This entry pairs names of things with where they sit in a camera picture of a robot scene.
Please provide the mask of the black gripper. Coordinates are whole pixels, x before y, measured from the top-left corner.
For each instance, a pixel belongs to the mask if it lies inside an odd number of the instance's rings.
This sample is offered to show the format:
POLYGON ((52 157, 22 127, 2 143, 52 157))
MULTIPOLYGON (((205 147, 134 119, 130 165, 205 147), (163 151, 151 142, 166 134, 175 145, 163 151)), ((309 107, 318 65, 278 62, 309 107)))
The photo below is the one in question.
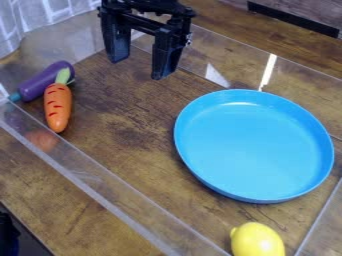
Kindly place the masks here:
POLYGON ((131 30, 155 35, 151 77, 166 78, 178 68, 182 37, 190 36, 195 16, 194 9, 179 0, 102 0, 99 18, 110 61, 128 58, 131 30))

